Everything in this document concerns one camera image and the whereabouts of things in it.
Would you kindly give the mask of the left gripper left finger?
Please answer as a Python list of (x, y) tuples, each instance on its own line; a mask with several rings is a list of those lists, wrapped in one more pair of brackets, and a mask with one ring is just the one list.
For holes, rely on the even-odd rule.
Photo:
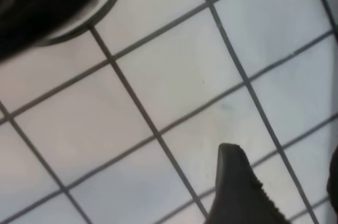
[(264, 191), (239, 145), (219, 145), (215, 198), (207, 223), (290, 223)]

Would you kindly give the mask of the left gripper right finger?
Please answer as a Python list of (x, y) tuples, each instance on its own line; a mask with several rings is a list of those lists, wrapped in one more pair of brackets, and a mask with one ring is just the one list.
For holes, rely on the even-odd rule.
[(336, 147), (332, 155), (331, 161), (330, 161), (329, 176), (328, 176), (328, 181), (327, 181), (327, 186), (326, 186), (328, 197), (330, 199), (330, 203), (333, 208), (337, 208), (337, 204), (338, 204), (337, 202), (337, 198), (338, 198), (338, 191), (337, 191), (338, 155), (337, 155), (337, 151), (338, 151), (338, 148)]

